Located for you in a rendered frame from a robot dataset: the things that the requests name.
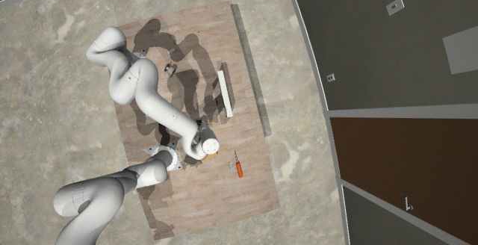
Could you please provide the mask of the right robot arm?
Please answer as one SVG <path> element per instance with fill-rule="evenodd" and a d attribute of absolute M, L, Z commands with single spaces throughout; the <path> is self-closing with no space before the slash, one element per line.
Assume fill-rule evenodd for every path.
<path fill-rule="evenodd" d="M 177 162 L 176 151 L 163 145 L 145 163 L 60 188 L 53 200 L 56 212 L 76 217 L 62 229 L 55 245 L 96 245 L 97 238 L 120 209 L 124 195 L 163 182 Z"/>

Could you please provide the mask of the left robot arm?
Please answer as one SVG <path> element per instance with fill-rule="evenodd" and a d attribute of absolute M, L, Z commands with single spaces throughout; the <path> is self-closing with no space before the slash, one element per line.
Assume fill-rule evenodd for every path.
<path fill-rule="evenodd" d="M 110 26 L 86 51 L 91 63 L 107 66 L 111 71 L 111 98 L 121 105 L 129 105 L 136 100 L 144 114 L 181 135 L 183 150 L 190 157 L 201 160 L 207 154 L 217 152 L 220 144 L 211 129 L 203 129 L 196 137 L 197 123 L 158 94 L 156 65 L 141 53 L 131 53 L 126 47 L 124 33 Z M 196 145 L 191 147 L 192 142 Z"/>

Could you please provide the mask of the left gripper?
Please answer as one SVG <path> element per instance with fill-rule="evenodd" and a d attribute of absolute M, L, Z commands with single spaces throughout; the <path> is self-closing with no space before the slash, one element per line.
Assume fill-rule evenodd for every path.
<path fill-rule="evenodd" d="M 198 124 L 198 129 L 199 129 L 199 132 L 201 132 L 203 129 L 205 128 L 209 128 L 204 122 L 202 122 L 201 120 L 196 120 L 196 123 Z M 201 123 L 201 124 L 200 124 Z"/>

